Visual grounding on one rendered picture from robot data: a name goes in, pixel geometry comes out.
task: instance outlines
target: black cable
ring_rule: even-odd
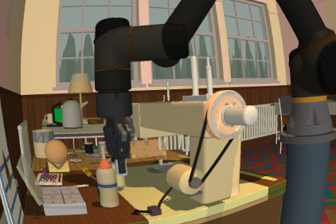
[[[208,122],[208,119],[207,119],[208,116],[207,115],[208,115],[208,112],[205,113],[205,120],[204,120],[204,123],[203,123],[203,128],[201,130],[201,138],[200,138],[200,141],[198,142],[198,147],[197,147],[197,151],[196,151],[196,155],[195,155],[195,160],[193,161],[193,168],[191,169],[191,173],[190,173],[190,177],[189,177],[189,183],[191,182],[191,180],[193,180],[193,174],[195,173],[198,157],[199,157],[200,152],[201,152],[201,146],[203,144],[206,124]]]
[[[203,179],[201,179],[201,183],[203,183],[206,178],[208,178],[208,176],[210,175],[211,171],[213,171],[213,169],[215,168],[215,166],[218,164],[218,162],[221,160],[221,157],[223,156],[223,154],[226,152],[226,150],[229,148],[230,144],[233,142],[233,139],[230,139],[228,144],[225,145],[223,151],[221,151],[221,153],[219,154],[219,156],[217,157],[216,161],[213,163],[213,165],[211,166],[211,168],[208,170],[208,172],[205,174],[205,176],[203,177]]]
[[[170,193],[170,191],[173,190],[173,187],[171,187],[170,189],[168,189],[168,191],[162,196],[162,198],[160,199],[160,201],[158,202],[158,207],[161,206],[163,200],[165,199],[165,197]],[[148,210],[138,210],[138,209],[135,209],[133,211],[133,214],[139,214],[139,213],[149,213]]]

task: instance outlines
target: table lamp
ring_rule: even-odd
[[[80,104],[82,104],[82,92],[93,92],[91,82],[88,79],[87,73],[74,73],[71,77],[70,85],[68,87],[68,93],[79,93]],[[83,121],[87,122],[88,119],[83,117]]]

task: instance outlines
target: wooden crate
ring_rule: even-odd
[[[131,141],[131,158],[139,159],[159,155],[166,156],[166,147],[163,147],[163,139],[161,139],[161,141],[162,150],[158,149],[158,139]]]

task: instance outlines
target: lampshade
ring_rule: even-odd
[[[87,73],[74,73],[71,77],[68,93],[93,92]]]

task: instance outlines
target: orange sphere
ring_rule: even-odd
[[[45,145],[45,156],[51,163],[60,164],[68,158],[68,149],[60,140],[51,140]]]

